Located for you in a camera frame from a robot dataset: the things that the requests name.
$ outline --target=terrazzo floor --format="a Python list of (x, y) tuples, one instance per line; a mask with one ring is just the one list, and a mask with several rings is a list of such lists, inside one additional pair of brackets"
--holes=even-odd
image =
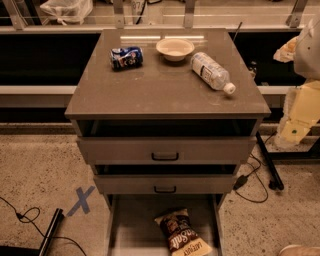
[[(308, 147), (310, 143), (307, 139), (301, 146)], [(258, 146), (252, 153), (264, 161)], [(248, 161), (258, 165), (253, 158)], [(219, 211), (224, 255), (276, 256), (289, 244), (320, 245), (319, 165), (281, 163), (276, 167), (284, 190), (268, 188), (271, 176), (264, 165), (257, 171), (258, 176), (251, 175), (238, 190), (242, 196), (257, 201), (268, 194), (264, 203), (249, 202), (234, 191), (226, 196)], [(243, 165), (238, 174), (248, 174), (251, 168)], [(109, 210), (92, 176), (70, 124), (0, 124), (0, 196), (21, 214), (39, 207), (41, 213), (34, 223), (43, 233), (56, 208), (63, 209), (65, 218), (55, 235), (75, 240), (88, 256), (102, 256)], [(86, 194), (87, 207), (75, 207), (79, 201), (77, 191)], [(39, 232), (32, 224), (19, 222), (3, 200), (0, 216), (0, 245), (39, 248)], [(36, 210), (27, 216), (36, 217)], [(83, 254), (71, 241), (54, 239), (47, 255)]]

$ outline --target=drawer handle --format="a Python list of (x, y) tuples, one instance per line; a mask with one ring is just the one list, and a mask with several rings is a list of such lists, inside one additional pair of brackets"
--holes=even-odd
[(179, 153), (152, 153), (151, 158), (153, 161), (177, 161), (179, 159)]
[(158, 194), (173, 194), (173, 193), (176, 193), (177, 192), (177, 187), (174, 186), (172, 190), (164, 190), (164, 189), (157, 189), (156, 186), (153, 187), (153, 190), (155, 193), (158, 193)]

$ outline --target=blue tape cross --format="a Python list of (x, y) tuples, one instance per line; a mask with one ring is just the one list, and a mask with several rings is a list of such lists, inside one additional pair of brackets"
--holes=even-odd
[(89, 205), (86, 201), (88, 196), (92, 193), (92, 191), (95, 189), (94, 186), (91, 186), (85, 193), (83, 193), (82, 188), (77, 188), (77, 194), (79, 197), (79, 201), (72, 207), (72, 209), (67, 213), (67, 216), (72, 216), (79, 208), (82, 207), (82, 210), (85, 214), (90, 212)]

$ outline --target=white bottle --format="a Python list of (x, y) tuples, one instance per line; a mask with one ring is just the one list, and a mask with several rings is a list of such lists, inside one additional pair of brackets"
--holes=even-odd
[(198, 52), (191, 58), (191, 67), (214, 90), (223, 90), (232, 94), (236, 90), (230, 82), (229, 72), (204, 52)]

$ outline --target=blue can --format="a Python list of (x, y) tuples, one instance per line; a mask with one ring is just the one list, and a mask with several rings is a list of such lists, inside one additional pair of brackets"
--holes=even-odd
[(114, 70), (139, 67), (142, 62), (143, 54), (140, 47), (115, 48), (110, 51), (110, 64)]

